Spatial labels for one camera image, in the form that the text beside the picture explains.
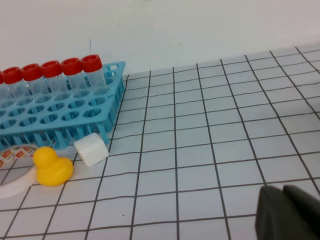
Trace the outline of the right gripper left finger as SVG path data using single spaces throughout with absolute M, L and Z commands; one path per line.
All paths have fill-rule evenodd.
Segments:
M 255 218 L 257 239 L 318 240 L 320 220 L 306 220 L 283 189 L 261 187 Z

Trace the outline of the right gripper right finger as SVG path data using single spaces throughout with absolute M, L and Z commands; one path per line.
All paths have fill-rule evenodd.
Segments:
M 293 202 L 306 220 L 320 219 L 320 201 L 294 185 L 285 185 L 283 193 Z

